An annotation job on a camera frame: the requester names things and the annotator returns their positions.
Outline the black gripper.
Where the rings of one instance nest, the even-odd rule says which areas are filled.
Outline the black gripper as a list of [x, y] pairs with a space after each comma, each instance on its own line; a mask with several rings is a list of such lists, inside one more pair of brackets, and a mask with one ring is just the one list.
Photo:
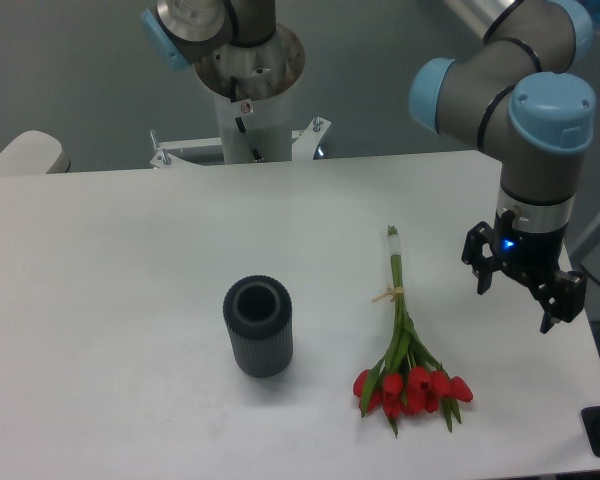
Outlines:
[[[501, 221], [492, 227], [479, 222], [467, 232], [461, 260], [469, 265], [477, 278], [477, 293], [486, 293], [494, 272], [530, 287], [533, 298], [543, 309], [540, 332], [548, 333], [554, 325], [571, 323], [584, 309], [586, 275], [580, 271], [562, 271], [558, 259], [562, 250], [565, 227], [545, 233], [529, 233]], [[483, 248], [491, 248], [486, 256]]]

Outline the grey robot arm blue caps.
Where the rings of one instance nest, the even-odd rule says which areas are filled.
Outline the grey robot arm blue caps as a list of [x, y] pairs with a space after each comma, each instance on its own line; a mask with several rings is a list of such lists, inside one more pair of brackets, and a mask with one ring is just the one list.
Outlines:
[[585, 276], [559, 266], [596, 96], [570, 73], [590, 48], [593, 21], [576, 1], [454, 1], [481, 37], [466, 61], [436, 58], [409, 92], [412, 117], [501, 165], [495, 218], [467, 234], [462, 260], [486, 292], [495, 272], [543, 309], [541, 331], [582, 311]]

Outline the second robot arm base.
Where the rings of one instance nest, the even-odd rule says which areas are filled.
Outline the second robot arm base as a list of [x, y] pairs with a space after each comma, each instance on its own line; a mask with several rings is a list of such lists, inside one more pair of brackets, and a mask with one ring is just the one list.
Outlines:
[[232, 102], [274, 98], [304, 72], [304, 46], [277, 21], [274, 1], [157, 1], [140, 21], [170, 68], [192, 66]]

